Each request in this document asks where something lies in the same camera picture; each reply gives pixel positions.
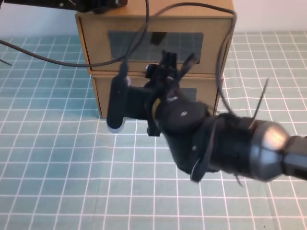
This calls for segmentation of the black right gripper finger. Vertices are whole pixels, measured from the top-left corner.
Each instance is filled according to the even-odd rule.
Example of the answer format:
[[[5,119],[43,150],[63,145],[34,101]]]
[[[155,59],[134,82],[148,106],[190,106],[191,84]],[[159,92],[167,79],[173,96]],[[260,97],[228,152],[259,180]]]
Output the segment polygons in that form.
[[[184,61],[181,69],[179,70],[178,79],[182,79],[184,75],[195,65],[195,63],[196,63],[196,56],[194,53],[192,53]]]

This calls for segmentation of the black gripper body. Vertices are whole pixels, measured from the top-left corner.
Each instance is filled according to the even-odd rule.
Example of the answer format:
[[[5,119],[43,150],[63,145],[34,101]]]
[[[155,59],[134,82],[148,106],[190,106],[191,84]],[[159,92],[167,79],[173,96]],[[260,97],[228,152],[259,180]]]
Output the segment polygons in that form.
[[[189,68],[177,69],[176,65],[150,64],[146,67],[149,81],[145,88],[152,91],[145,104],[149,114],[147,134],[158,137],[161,133],[169,136],[184,136],[192,132],[192,119],[186,112],[192,101],[181,91],[179,82]]]

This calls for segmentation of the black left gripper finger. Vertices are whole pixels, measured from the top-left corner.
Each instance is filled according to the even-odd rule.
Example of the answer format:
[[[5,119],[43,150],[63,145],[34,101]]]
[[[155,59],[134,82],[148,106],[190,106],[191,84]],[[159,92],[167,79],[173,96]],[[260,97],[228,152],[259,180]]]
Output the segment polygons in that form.
[[[162,50],[161,69],[164,72],[177,71],[177,54]]]

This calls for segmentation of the black second robot arm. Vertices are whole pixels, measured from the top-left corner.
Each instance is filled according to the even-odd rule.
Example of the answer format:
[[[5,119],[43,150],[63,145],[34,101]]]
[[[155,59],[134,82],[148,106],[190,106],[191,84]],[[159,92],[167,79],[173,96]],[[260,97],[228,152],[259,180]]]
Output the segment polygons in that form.
[[[1,0],[0,4],[18,4],[26,6],[72,10],[77,12],[105,13],[111,9],[127,5],[127,0]]]

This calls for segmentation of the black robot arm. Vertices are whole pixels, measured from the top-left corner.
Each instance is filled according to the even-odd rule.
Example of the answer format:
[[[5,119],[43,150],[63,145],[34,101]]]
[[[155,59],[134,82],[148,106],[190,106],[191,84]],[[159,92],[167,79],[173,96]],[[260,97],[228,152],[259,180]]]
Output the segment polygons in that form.
[[[151,116],[177,167],[197,183],[219,171],[262,182],[280,175],[306,179],[305,137],[290,136],[272,121],[212,115],[208,105],[184,95],[179,82],[194,63],[190,55],[178,69],[176,54],[163,52],[159,64],[146,68],[147,87],[155,90]]]

